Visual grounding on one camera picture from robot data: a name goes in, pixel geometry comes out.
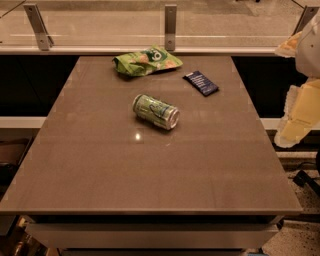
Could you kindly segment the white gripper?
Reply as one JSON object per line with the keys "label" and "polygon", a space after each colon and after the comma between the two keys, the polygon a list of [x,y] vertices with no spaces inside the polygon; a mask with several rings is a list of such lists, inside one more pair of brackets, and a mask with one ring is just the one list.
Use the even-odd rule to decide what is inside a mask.
{"label": "white gripper", "polygon": [[[320,78],[320,15],[316,14],[302,32],[281,43],[275,54],[285,58],[295,57],[296,69],[300,73],[310,78]],[[320,80],[308,79],[301,87],[291,85],[274,142],[281,148],[291,148],[319,122]]]}

